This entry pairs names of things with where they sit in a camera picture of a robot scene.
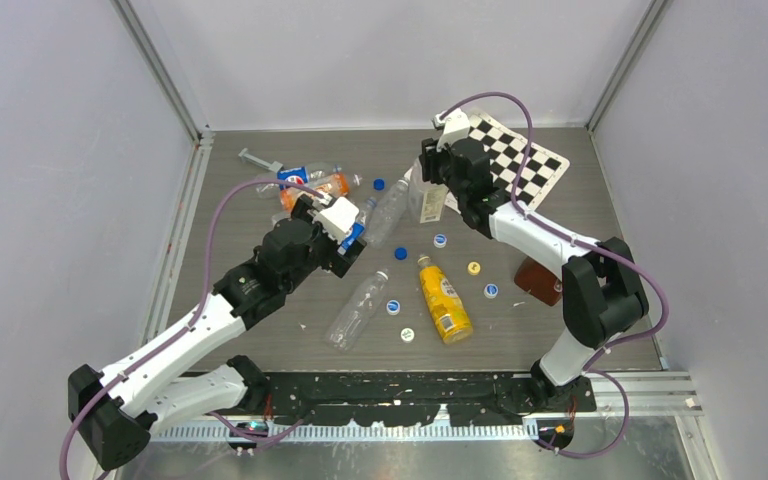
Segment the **clear square labelled bottle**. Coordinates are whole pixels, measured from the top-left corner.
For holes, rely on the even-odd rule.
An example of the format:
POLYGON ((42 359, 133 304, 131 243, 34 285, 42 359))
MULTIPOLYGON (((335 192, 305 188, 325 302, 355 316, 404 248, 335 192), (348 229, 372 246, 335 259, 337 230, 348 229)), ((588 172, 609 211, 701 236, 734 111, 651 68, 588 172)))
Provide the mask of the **clear square labelled bottle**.
POLYGON ((412 177, 409 184, 409 210, 418 224, 438 222, 442 218, 448 188, 412 177))

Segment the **clear ribbed plastic bottle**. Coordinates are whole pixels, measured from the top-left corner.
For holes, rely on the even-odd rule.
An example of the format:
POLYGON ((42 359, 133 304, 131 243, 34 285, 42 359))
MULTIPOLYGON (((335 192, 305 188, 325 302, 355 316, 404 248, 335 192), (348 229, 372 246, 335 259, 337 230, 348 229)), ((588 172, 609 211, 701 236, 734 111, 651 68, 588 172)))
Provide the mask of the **clear ribbed plastic bottle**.
POLYGON ((381 306, 389 281, 386 268, 361 282, 328 328, 324 340, 338 351, 349 351, 381 306))

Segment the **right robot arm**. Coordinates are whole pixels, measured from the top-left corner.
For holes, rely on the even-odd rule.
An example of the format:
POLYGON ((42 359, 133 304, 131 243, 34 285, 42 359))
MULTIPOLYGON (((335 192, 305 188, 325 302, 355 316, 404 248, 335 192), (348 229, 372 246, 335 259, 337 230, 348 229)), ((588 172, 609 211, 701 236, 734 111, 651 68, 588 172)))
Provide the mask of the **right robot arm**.
POLYGON ((564 330, 533 364, 529 380, 534 403, 558 409, 596 353, 649 311, 628 245, 616 237, 602 242, 580 237, 494 186, 489 154, 473 138, 453 144, 425 139, 418 160, 424 181, 455 196, 466 225, 516 248, 560 279, 564 330))

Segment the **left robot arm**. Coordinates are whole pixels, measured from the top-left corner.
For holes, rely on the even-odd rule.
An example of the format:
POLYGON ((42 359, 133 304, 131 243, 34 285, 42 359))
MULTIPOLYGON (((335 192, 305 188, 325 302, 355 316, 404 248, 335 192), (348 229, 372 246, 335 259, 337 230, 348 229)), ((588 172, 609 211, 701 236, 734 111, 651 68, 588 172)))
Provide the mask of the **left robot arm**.
POLYGON ((345 197, 302 196, 252 256, 209 287, 187 317, 101 370, 87 364, 75 369, 67 380, 72 424, 62 449, 79 435, 109 472, 134 460, 153 435, 179 423, 234 407, 258 412, 269 382, 246 356, 186 381, 179 377, 282 308, 313 272, 343 277, 365 248, 353 233, 358 213, 345 197))

